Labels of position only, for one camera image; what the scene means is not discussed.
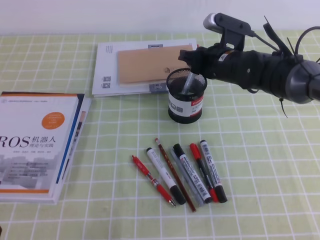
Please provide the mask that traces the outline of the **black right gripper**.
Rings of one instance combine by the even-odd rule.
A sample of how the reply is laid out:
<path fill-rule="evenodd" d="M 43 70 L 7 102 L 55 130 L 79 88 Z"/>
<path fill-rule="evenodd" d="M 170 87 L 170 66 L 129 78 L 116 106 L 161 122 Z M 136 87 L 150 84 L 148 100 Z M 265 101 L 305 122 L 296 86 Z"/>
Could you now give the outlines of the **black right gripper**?
<path fill-rule="evenodd" d="M 207 79 L 235 84 L 244 90 L 270 89 L 266 56 L 255 50 L 231 50 L 216 44 L 208 48 L 181 50 L 178 59 L 187 63 L 191 72 Z"/>

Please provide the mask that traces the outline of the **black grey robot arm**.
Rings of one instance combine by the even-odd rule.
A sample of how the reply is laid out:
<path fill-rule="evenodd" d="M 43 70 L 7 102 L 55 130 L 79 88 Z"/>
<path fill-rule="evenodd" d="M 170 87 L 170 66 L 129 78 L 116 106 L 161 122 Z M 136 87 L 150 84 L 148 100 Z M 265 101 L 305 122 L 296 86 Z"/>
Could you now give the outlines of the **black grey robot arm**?
<path fill-rule="evenodd" d="M 297 104 L 320 99 L 320 65 L 299 54 L 238 51 L 216 43 L 208 48 L 181 50 L 178 59 L 195 74 L 244 90 L 261 90 Z"/>

